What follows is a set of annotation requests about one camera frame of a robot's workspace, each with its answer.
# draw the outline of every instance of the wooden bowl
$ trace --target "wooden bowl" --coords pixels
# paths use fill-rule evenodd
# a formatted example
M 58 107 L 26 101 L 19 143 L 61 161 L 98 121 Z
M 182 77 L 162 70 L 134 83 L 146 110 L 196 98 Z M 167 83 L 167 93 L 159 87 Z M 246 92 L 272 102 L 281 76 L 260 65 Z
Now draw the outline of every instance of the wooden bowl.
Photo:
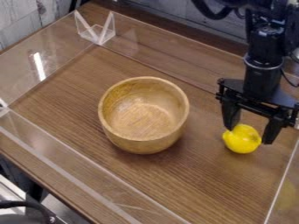
M 125 151 L 153 154 L 183 134 L 190 114 L 185 92 L 170 81 L 138 77 L 105 93 L 98 115 L 110 141 Z

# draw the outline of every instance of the bowl rim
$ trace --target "bowl rim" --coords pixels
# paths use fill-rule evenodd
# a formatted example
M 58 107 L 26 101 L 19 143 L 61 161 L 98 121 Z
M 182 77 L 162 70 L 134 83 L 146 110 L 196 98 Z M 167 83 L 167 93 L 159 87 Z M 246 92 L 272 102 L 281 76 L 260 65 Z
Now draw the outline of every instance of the bowl rim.
M 183 98 L 183 103 L 185 103 L 185 111 L 183 111 L 183 117 L 179 121 L 179 123 L 177 124 L 175 128 L 165 133 L 163 135 L 161 135 L 159 137 L 149 137 L 149 138 L 129 138 L 126 136 L 122 135 L 122 133 L 119 133 L 118 131 L 114 130 L 114 128 L 110 126 L 109 122 L 107 122 L 107 119 L 105 118 L 105 115 L 103 115 L 103 104 L 105 104 L 105 100 L 107 99 L 109 97 L 109 94 L 111 93 L 111 91 L 121 85 L 123 85 L 125 83 L 130 82 L 130 81 L 138 81 L 138 80 L 157 80 L 157 81 L 161 81 L 163 82 L 165 84 L 167 84 L 169 86 L 171 86 L 173 88 L 175 88 L 175 90 L 179 92 L 179 94 L 182 95 L 182 98 Z M 158 77 L 154 77 L 154 76 L 142 76 L 142 77 L 135 77 L 135 78 L 129 78 L 126 80 L 122 80 L 121 82 L 118 82 L 113 87 L 110 87 L 110 89 L 107 90 L 107 92 L 103 94 L 103 96 L 101 97 L 101 101 L 99 101 L 99 104 L 98 104 L 98 116 L 99 116 L 99 120 L 102 122 L 102 125 L 105 126 L 105 128 L 118 137 L 123 138 L 123 139 L 127 139 L 127 140 L 131 140 L 131 141 L 137 141 L 137 142 L 145 142 L 145 141 L 155 141 L 155 140 L 159 140 L 162 138 L 166 138 L 169 137 L 173 133 L 175 133 L 181 127 L 183 126 L 183 124 L 186 123 L 188 121 L 188 118 L 189 118 L 189 115 L 190 115 L 190 109 L 192 109 L 192 104 L 190 104 L 190 100 L 189 100 L 189 97 L 186 95 L 186 93 L 183 92 L 183 90 L 173 83 L 170 82 L 169 80 L 166 79 L 162 79 L 162 78 L 158 78 Z

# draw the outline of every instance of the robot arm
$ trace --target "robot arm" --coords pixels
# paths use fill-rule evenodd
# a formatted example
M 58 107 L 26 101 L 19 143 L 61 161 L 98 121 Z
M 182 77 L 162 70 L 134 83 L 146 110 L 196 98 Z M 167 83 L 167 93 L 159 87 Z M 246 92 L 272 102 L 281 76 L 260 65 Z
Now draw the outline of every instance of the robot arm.
M 230 130 L 240 123 L 242 109 L 269 118 L 264 143 L 272 144 L 282 128 L 298 125 L 299 102 L 280 83 L 285 76 L 285 57 L 297 58 L 299 52 L 299 3 L 296 0 L 218 0 L 225 7 L 214 13 L 204 0 L 193 1 L 210 19 L 224 19 L 237 8 L 246 8 L 246 79 L 221 79 L 217 99 Z

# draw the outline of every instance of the wooden tabletop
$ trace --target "wooden tabletop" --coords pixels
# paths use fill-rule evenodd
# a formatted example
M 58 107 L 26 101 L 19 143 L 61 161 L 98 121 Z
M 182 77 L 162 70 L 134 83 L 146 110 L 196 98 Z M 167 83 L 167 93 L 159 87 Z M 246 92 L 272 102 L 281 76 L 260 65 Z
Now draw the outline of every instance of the wooden tabletop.
M 91 17 L 109 14 L 97 3 L 86 4 L 82 12 Z M 94 45 L 14 104 L 13 109 L 93 161 L 90 164 L 70 161 L 69 152 L 58 155 L 55 149 L 46 152 L 57 165 L 93 191 L 99 191 L 103 185 L 103 178 L 93 170 L 91 164 L 97 163 L 190 223 L 264 223 L 298 132 L 285 129 L 274 145 L 261 146 L 246 156 L 226 149 L 221 139 L 225 131 L 221 104 L 210 91 L 225 73 L 233 72 L 233 76 L 242 77 L 244 63 L 237 55 L 220 52 L 200 42 L 194 44 L 209 49 L 201 52 L 200 79 L 194 75 L 181 80 L 178 75 L 162 73 Z M 99 123 L 101 96 L 119 81 L 138 76 L 167 79 L 182 88 L 192 102 L 182 140 L 167 151 L 151 156 L 133 155 L 118 149 Z M 200 87 L 205 77 L 214 83 L 210 91 Z M 265 118 L 248 112 L 242 121 L 261 133 L 268 124 Z M 43 145 L 39 138 L 33 137 L 33 142 Z M 93 222 L 127 223 L 98 203 L 93 194 L 82 191 L 54 167 L 5 136 L 2 153 Z

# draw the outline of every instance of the yellow ball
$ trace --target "yellow ball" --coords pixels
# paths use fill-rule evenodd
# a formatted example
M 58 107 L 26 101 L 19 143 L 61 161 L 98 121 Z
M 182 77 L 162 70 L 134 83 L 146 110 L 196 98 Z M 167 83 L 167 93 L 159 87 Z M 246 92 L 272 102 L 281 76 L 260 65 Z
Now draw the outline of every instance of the yellow ball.
M 252 153 L 262 144 L 258 131 L 246 124 L 238 124 L 233 131 L 228 130 L 222 138 L 228 147 L 241 154 Z

